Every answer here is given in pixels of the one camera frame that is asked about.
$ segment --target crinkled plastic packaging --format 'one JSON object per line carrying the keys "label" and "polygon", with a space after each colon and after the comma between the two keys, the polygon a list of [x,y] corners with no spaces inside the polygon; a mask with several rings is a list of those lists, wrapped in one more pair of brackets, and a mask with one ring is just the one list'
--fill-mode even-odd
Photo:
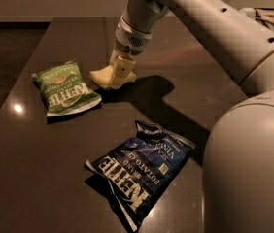
{"label": "crinkled plastic packaging", "polygon": [[137,136],[86,168],[104,177],[132,231],[136,231],[188,160],[195,144],[158,124],[136,121]]}
{"label": "crinkled plastic packaging", "polygon": [[87,87],[77,61],[32,74],[48,109],[47,117],[83,112],[98,105],[101,96]]}

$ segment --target chip bag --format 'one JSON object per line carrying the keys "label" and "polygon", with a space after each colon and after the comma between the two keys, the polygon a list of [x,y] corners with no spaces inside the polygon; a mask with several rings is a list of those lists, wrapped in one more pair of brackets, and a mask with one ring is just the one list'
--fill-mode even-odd
{"label": "chip bag", "polygon": [[158,124],[136,121],[137,136],[86,168],[104,177],[132,231],[136,231],[188,160],[195,144]]}
{"label": "chip bag", "polygon": [[48,109],[47,117],[83,112],[101,101],[101,96],[87,87],[77,61],[34,73],[32,80],[40,88],[42,100]]}

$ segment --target potato chip bag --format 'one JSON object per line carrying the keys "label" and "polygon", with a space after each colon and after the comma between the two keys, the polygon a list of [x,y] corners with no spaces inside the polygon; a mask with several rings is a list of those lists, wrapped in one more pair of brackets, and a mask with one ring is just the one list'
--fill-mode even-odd
{"label": "potato chip bag", "polygon": [[77,61],[67,62],[46,71],[32,74],[48,109],[47,117],[83,112],[98,105],[101,96],[88,88]]}
{"label": "potato chip bag", "polygon": [[129,138],[85,167],[105,178],[132,231],[187,162],[195,144],[158,124],[136,121]]}

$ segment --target green chip bag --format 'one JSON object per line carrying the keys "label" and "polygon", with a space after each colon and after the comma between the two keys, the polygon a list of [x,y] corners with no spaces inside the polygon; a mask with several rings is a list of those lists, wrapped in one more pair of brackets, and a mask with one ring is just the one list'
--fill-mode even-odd
{"label": "green chip bag", "polygon": [[83,112],[98,105],[101,96],[87,87],[77,61],[32,74],[48,113],[58,117]]}

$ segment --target table surface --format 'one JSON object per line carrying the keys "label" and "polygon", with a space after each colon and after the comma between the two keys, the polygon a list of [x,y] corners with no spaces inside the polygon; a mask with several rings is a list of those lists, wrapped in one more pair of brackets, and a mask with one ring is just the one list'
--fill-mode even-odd
{"label": "table surface", "polygon": [[[215,122],[246,96],[176,17],[164,18],[136,57],[136,83],[98,89],[89,71],[106,66],[118,18],[56,18],[0,110],[0,233],[126,232],[88,181],[95,160],[136,135],[134,121],[159,123],[197,143],[139,232],[202,232],[202,156]],[[78,59],[101,106],[46,118],[31,74]],[[22,115],[14,104],[25,109]]]}

